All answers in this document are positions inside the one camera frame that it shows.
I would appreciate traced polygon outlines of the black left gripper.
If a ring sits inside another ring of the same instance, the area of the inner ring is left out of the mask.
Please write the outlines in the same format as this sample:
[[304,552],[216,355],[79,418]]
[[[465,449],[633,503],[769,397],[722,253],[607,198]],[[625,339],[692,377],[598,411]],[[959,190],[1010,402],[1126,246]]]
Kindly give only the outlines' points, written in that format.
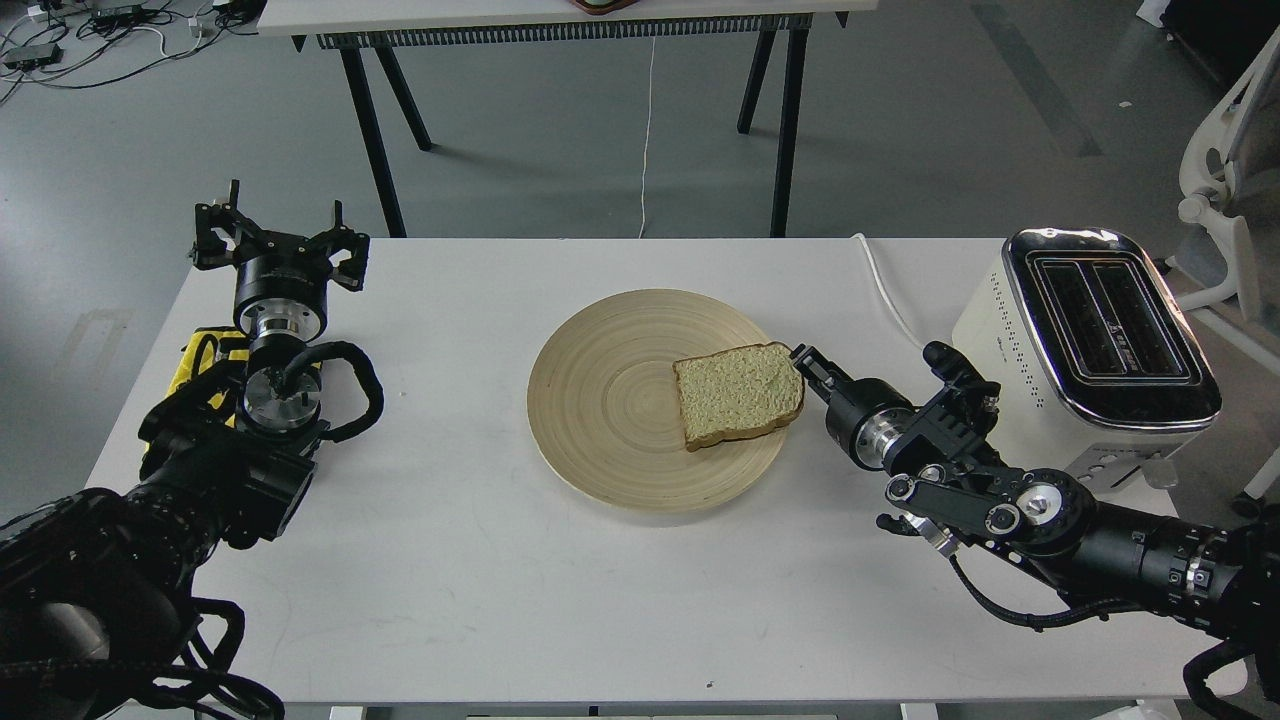
[[328,283],[349,292],[365,287],[369,234],[346,223],[343,202],[335,200],[332,227],[311,237],[266,233],[239,210],[241,182],[232,179],[227,197],[195,205],[192,266],[206,272],[236,266],[237,313],[251,313],[269,299],[328,310]]

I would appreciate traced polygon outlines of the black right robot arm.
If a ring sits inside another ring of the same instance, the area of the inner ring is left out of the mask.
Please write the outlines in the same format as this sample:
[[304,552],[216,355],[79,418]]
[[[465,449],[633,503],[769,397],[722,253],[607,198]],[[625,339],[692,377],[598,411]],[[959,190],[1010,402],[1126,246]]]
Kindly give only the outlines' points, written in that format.
[[[927,541],[983,610],[1014,626],[1044,632],[1149,612],[1213,637],[1181,670],[1189,700],[1212,717],[1249,717],[1208,684],[1247,659],[1265,698],[1277,701],[1276,503],[1257,503],[1248,524],[1220,529],[1100,501],[1057,469],[1007,465],[987,439],[998,384],[946,343],[928,343],[923,357],[942,386],[915,406],[881,379],[849,377],[812,346],[791,354],[827,406],[829,437],[860,469],[887,475],[893,511],[878,516],[882,530]],[[963,546],[1052,588],[1065,610],[1030,614],[995,602],[957,561]]]

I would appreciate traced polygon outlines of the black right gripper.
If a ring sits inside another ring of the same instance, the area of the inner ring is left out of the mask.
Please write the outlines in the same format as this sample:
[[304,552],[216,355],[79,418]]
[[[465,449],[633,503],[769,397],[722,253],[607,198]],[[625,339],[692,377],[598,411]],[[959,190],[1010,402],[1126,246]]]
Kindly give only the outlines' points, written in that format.
[[882,469],[915,406],[884,380],[852,380],[810,345],[797,345],[791,351],[791,364],[809,389],[828,405],[826,429],[831,439],[859,468]]

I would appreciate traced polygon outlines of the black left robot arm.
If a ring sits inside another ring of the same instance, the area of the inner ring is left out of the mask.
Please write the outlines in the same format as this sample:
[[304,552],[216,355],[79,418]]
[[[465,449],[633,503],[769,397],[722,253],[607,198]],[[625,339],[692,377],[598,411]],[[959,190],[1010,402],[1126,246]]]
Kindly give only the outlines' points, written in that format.
[[236,270],[234,337],[189,350],[187,380],[140,424],[125,493],[87,488],[3,525],[3,716],[100,719],[134,701],[198,719],[282,719],[283,701],[232,671],[242,607],[198,597],[215,550],[280,537],[325,443],[369,430],[385,393],[365,351],[323,341],[326,291],[364,287],[370,238],[339,204],[314,236],[238,206],[195,209],[191,260]]

